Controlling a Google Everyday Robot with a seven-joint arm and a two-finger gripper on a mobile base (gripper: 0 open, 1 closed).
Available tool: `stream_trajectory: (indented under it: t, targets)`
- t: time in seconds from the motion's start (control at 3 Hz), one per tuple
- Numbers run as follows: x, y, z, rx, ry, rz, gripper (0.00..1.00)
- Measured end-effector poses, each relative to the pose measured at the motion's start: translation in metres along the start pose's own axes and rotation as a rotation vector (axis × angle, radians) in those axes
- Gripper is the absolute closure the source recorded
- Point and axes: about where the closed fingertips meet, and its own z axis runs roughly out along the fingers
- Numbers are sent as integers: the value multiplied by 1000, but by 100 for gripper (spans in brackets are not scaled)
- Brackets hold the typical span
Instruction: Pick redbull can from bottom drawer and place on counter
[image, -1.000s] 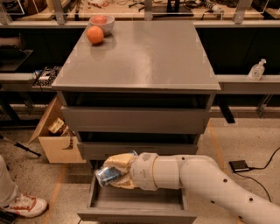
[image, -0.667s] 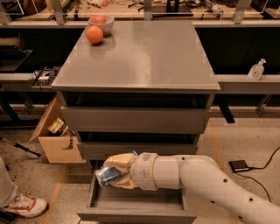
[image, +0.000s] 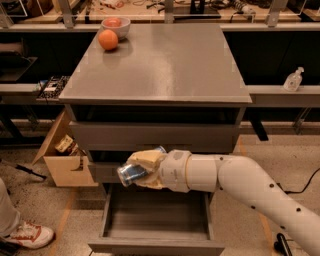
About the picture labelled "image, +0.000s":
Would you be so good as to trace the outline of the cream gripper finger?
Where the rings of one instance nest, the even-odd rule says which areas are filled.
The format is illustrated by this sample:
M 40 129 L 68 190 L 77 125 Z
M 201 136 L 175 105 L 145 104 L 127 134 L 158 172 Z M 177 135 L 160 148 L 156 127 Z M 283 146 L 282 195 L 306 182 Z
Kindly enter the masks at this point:
M 165 157 L 166 154 L 159 150 L 137 151 L 127 159 L 127 164 L 139 165 L 147 172 L 155 172 Z
M 158 174 L 149 174 L 135 182 L 136 185 L 151 189 L 162 189 L 163 184 Z

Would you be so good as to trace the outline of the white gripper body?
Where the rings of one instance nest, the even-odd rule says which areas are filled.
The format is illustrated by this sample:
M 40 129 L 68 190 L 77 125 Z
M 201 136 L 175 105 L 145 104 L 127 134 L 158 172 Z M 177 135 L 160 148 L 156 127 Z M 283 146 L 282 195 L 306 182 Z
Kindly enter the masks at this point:
M 159 175 L 162 184 L 174 192 L 187 193 L 186 166 L 191 156 L 190 151 L 172 150 L 159 166 Z

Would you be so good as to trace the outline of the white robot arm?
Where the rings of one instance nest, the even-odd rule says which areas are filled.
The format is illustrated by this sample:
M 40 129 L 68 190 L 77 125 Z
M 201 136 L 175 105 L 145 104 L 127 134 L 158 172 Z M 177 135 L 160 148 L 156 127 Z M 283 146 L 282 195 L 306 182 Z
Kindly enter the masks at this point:
M 185 193 L 213 192 L 221 187 L 282 227 L 310 256 L 320 256 L 320 216 L 290 198 L 251 158 L 146 150 L 133 153 L 127 162 L 148 172 L 137 182 L 139 186 L 157 184 Z

